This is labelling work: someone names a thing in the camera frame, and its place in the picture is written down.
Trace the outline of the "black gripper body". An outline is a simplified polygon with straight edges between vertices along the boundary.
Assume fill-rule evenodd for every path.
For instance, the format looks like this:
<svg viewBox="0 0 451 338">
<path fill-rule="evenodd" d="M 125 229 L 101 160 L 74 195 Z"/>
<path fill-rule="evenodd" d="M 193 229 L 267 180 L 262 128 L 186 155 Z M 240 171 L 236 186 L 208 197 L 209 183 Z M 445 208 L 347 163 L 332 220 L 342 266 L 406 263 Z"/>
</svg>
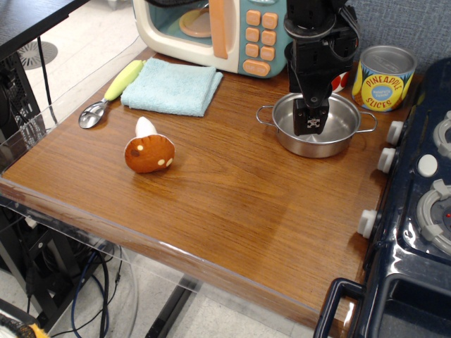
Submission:
<svg viewBox="0 0 451 338">
<path fill-rule="evenodd" d="M 332 93 L 332 81 L 352 67 L 352 39 L 294 39 L 288 47 L 290 91 L 302 93 L 307 107 L 317 109 Z"/>
</svg>

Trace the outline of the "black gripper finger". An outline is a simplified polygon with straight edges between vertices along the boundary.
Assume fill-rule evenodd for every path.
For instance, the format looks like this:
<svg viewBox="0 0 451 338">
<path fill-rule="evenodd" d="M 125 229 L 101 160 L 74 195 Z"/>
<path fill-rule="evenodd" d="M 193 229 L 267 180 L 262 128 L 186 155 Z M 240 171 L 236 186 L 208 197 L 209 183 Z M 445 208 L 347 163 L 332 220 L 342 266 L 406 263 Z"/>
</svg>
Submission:
<svg viewBox="0 0 451 338">
<path fill-rule="evenodd" d="M 316 109 L 317 117 L 319 118 L 319 126 L 316 128 L 316 133 L 321 134 L 326 125 L 329 112 L 329 102 L 328 99 L 324 99 L 321 105 Z"/>
<path fill-rule="evenodd" d="M 293 101 L 293 129 L 295 135 L 304 135 L 309 132 L 309 108 L 304 99 L 295 99 Z"/>
</svg>

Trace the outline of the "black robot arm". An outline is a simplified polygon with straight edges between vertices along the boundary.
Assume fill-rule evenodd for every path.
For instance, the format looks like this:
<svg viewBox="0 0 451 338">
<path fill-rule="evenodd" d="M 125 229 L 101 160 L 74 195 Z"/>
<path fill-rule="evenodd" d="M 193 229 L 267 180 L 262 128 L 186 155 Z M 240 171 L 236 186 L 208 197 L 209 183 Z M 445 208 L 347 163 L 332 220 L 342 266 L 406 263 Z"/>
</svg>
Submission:
<svg viewBox="0 0 451 338">
<path fill-rule="evenodd" d="M 295 135 L 321 134 L 333 80 L 349 71 L 360 40 L 360 26 L 345 1 L 287 1 L 285 48 L 293 101 Z"/>
</svg>

